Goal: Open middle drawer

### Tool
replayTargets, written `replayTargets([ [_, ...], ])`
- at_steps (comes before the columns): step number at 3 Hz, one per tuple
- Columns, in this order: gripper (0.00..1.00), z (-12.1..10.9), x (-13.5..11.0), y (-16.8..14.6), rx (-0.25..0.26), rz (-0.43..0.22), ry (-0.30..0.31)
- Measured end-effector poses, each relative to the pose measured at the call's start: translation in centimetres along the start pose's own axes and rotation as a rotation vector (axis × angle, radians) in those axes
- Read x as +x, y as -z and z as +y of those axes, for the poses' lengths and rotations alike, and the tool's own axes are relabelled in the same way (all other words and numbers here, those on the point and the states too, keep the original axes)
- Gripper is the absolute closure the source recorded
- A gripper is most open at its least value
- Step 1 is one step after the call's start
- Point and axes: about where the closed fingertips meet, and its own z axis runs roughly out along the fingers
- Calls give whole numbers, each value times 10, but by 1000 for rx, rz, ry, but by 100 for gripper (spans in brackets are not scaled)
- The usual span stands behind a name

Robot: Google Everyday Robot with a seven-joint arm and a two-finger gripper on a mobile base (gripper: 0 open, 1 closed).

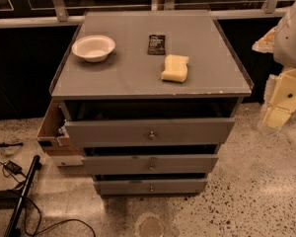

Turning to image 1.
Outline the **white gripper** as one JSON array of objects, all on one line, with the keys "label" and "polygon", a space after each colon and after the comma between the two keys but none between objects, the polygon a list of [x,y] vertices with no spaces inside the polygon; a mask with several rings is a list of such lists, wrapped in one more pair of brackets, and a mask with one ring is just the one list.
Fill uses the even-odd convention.
[{"label": "white gripper", "polygon": [[[261,53],[273,53],[275,28],[270,29],[257,40],[252,50]],[[261,122],[271,128],[281,128],[296,111],[296,68],[285,68],[278,77],[276,107],[264,106],[261,110]]]}]

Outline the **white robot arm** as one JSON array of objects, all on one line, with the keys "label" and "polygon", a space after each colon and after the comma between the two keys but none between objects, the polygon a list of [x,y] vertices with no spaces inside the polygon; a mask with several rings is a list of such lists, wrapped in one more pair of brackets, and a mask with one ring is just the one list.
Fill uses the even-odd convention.
[{"label": "white robot arm", "polygon": [[266,81],[261,111],[264,127],[281,129],[296,111],[296,1],[252,50],[271,53],[283,66],[278,76],[270,75]]}]

